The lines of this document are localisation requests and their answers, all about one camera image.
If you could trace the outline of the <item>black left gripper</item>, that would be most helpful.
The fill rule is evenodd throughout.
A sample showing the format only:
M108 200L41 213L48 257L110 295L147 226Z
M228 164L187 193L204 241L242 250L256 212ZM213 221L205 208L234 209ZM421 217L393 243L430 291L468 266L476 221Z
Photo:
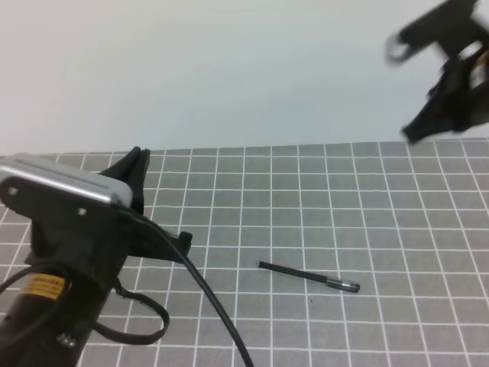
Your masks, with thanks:
M100 287L115 283L126 258L152 258L182 264L192 235L162 229L143 216L144 182L151 151L134 147L99 174L126 183L132 190L130 207L110 207L95 215L77 215L59 222L34 221L28 265L62 265Z

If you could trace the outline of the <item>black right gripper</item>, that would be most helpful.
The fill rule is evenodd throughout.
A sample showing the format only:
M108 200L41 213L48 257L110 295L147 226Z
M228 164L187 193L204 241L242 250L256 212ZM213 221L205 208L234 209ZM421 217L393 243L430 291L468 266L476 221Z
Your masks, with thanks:
M386 58L394 65L431 46L444 58L429 100L401 130L409 145L488 123L488 26L474 15L476 5L443 1L387 39Z

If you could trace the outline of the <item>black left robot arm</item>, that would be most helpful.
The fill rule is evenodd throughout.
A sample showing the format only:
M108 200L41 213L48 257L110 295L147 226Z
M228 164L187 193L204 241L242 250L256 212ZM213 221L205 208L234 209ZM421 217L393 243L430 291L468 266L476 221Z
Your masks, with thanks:
M168 327L170 316L155 300L126 290L119 280L130 257L184 263L192 236L171 234L144 215L149 150L133 148L100 173L32 154L1 161L1 200L31 221L22 292L1 321L3 366L75 366L89 335L150 345L164 330L124 333L99 322L111 292L137 301Z

